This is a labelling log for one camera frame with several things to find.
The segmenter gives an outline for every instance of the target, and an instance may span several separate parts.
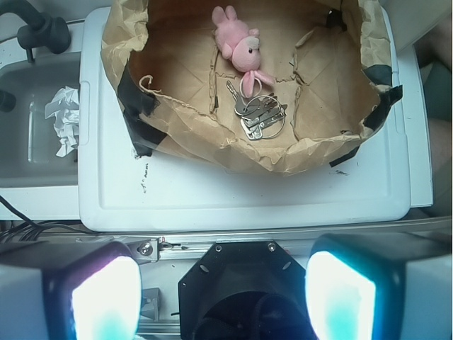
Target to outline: metal key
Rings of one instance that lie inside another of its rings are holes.
[[[267,103],[261,103],[253,112],[245,115],[244,117],[248,120],[254,120],[260,115],[272,110],[275,106],[278,106],[277,101],[268,101]]]
[[[249,140],[260,140],[263,138],[263,131],[259,125],[253,126],[251,129],[245,126],[244,119],[241,118],[241,126]]]
[[[240,116],[248,115],[252,113],[254,110],[256,110],[256,108],[259,106],[259,103],[251,103],[249,106],[247,106],[247,104],[243,102],[241,94],[239,94],[239,92],[236,91],[233,84],[229,80],[226,81],[226,87],[231,92],[236,102],[236,105],[234,106],[234,112],[237,115]]]
[[[257,125],[257,124],[259,124],[261,122],[264,122],[265,120],[273,117],[274,115],[278,115],[279,113],[284,113],[285,110],[287,109],[287,107],[288,107],[288,105],[284,104],[284,105],[282,105],[281,108],[272,108],[268,112],[263,113],[259,117],[255,118],[255,119],[252,119],[252,120],[248,120],[249,117],[246,117],[246,121],[244,123],[246,124],[246,126],[252,127],[252,126]]]
[[[280,112],[278,115],[274,115],[273,117],[266,119],[265,121],[258,124],[261,130],[264,130],[271,125],[274,125],[276,122],[280,122],[283,118],[286,117],[285,112]]]

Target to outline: black tape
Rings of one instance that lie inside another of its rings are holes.
[[[381,102],[379,103],[379,105],[364,120],[364,126],[372,129],[374,132],[377,132],[380,128],[382,128],[387,117],[389,116],[391,107],[397,101],[399,101],[401,98],[403,98],[402,85],[394,87],[394,88],[390,89],[389,91],[387,91],[386,93],[382,93],[380,95],[380,98],[381,98]],[[329,164],[333,168],[333,167],[353,158],[357,154],[358,151],[359,151],[359,147],[356,147],[351,152],[336,159],[335,161],[331,161]]]
[[[357,154],[358,151],[359,151],[359,147],[356,147],[355,149],[353,149],[351,152],[348,152],[344,156],[337,158],[335,161],[331,161],[329,163],[329,165],[331,166],[331,168],[333,168],[343,162],[346,162],[348,159],[353,158]]]
[[[159,105],[155,96],[142,92],[132,80],[128,64],[118,85],[118,98],[125,107],[123,117],[138,156],[151,156],[152,150],[167,134],[139,119],[140,113],[150,116]]]
[[[376,85],[391,86],[391,67],[387,65],[373,65],[363,70],[365,76]]]
[[[345,22],[343,21],[342,12],[336,9],[331,9],[327,15],[326,27],[334,28],[336,26],[340,26],[343,32],[345,32],[348,29]]]
[[[364,120],[364,125],[375,132],[384,125],[391,106],[403,98],[403,86],[394,87],[386,93],[382,93],[379,97],[381,103]]]

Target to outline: white container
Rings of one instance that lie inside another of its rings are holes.
[[[397,220],[408,212],[408,143],[399,104],[357,155],[335,168],[282,178],[230,174],[160,152],[138,159],[100,58],[108,12],[95,10],[84,26],[79,209],[85,226],[103,232],[262,230]],[[397,72],[393,82],[399,85]]]

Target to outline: black cable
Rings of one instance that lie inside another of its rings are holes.
[[[52,228],[62,228],[70,230],[72,232],[80,232],[82,234],[97,235],[98,233],[86,230],[80,230],[77,228],[70,227],[69,225],[81,224],[81,221],[78,220],[69,220],[69,221],[44,221],[40,223],[33,222],[30,218],[25,216],[19,210],[15,209],[2,195],[0,195],[0,203],[2,203],[6,209],[11,211],[14,215],[20,217],[25,222],[18,225],[17,227],[12,227],[5,232],[0,233],[0,242],[4,239],[4,242],[9,242],[14,237],[23,233],[19,241],[36,241],[40,234],[45,230]]]
[[[21,213],[19,210],[15,209],[7,200],[4,199],[2,195],[0,195],[0,203],[5,206],[6,209],[11,211],[14,215],[17,217],[20,217],[22,220],[26,221],[30,225],[34,225],[35,227],[38,226],[38,224],[34,223],[32,220],[30,220],[27,216],[25,216],[23,213]]]
[[[52,225],[43,225],[36,233],[35,237],[32,239],[33,241],[36,241],[38,237],[41,235],[42,232],[48,229],[53,229],[53,228],[62,228],[66,230],[71,230],[72,232],[80,232],[82,234],[88,234],[88,235],[97,235],[98,233],[92,232],[92,231],[87,231],[87,230],[80,230],[77,228],[70,227],[69,225],[61,225],[61,224],[52,224]]]

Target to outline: brown paper bag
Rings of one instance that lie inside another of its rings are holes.
[[[230,4],[260,29],[261,69],[277,79],[263,90],[288,105],[273,139],[248,140],[234,114],[226,82],[238,89],[242,74],[219,54],[211,22],[215,6]],[[378,0],[117,0],[102,60],[140,155],[156,149],[255,174],[353,156],[402,95],[391,87]]]

